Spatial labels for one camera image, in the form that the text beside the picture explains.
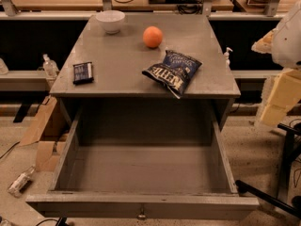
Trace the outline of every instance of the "white bowl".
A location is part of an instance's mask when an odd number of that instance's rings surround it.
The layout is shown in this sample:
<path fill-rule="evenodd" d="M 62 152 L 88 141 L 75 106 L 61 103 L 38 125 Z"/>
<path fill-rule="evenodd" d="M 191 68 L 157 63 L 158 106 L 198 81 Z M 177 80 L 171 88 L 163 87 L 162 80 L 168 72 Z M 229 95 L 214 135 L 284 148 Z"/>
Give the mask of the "white bowl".
<path fill-rule="evenodd" d="M 125 14 L 122 11 L 107 10 L 96 14 L 96 19 L 108 34 L 116 34 L 120 31 L 124 22 Z"/>

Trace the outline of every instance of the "orange fruit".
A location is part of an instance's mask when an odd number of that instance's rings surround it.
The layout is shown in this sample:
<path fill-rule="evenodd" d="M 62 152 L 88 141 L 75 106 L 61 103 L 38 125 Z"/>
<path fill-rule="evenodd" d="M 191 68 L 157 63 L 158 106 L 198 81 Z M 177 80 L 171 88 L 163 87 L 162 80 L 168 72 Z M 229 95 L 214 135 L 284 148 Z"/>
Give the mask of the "orange fruit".
<path fill-rule="evenodd" d="M 162 31 L 156 26 L 149 26 L 144 30 L 143 41 L 149 48 L 158 47 L 163 38 Z"/>

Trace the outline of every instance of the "blue snack bag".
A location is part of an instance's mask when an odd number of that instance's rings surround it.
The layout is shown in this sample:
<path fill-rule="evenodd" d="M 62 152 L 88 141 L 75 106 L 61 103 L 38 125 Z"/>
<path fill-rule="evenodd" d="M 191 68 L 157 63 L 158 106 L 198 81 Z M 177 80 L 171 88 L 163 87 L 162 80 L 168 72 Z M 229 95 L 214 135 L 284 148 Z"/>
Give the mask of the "blue snack bag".
<path fill-rule="evenodd" d="M 163 63 L 150 66 L 142 74 L 167 86 L 180 99 L 201 64 L 191 56 L 166 50 Z"/>

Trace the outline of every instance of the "drawer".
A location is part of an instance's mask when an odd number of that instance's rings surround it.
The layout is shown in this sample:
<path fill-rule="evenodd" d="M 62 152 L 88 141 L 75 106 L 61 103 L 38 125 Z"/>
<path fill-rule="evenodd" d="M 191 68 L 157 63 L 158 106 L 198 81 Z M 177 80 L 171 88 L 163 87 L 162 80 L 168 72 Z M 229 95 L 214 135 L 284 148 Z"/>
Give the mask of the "drawer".
<path fill-rule="evenodd" d="M 211 100 L 82 100 L 47 194 L 46 217 L 241 219 Z"/>

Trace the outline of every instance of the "floor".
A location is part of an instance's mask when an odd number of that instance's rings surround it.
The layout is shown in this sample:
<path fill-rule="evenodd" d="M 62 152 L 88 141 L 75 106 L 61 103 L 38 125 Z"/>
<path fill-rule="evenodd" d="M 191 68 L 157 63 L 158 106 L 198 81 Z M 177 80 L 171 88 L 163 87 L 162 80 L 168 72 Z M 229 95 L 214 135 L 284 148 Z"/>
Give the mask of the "floor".
<path fill-rule="evenodd" d="M 32 105 L 22 122 L 13 123 L 18 103 L 0 103 L 0 156 L 15 142 L 19 141 L 34 119 L 37 105 Z M 226 151 L 235 180 L 240 179 L 272 195 L 277 194 L 279 163 L 282 156 L 284 132 L 254 126 L 258 105 L 234 104 L 232 112 L 222 131 Z M 284 123 L 301 119 L 301 108 L 296 107 Z M 37 144 L 16 146 L 0 159 L 0 216 L 12 225 L 34 226 L 44 221 L 41 216 L 25 203 L 26 195 L 46 192 L 52 180 L 52 172 L 38 172 L 32 184 L 20 198 L 12 197 L 7 189 L 18 175 L 35 163 Z M 295 195 L 301 195 L 301 182 L 297 182 L 301 166 L 293 163 L 288 204 Z M 260 200 L 260 206 L 241 221 L 222 220 L 159 220 L 147 219 L 99 219 L 68 218 L 69 225 L 105 226 L 296 226 L 301 225 L 298 218 L 288 215 L 268 202 Z M 55 221 L 45 221 L 41 225 L 55 225 Z"/>

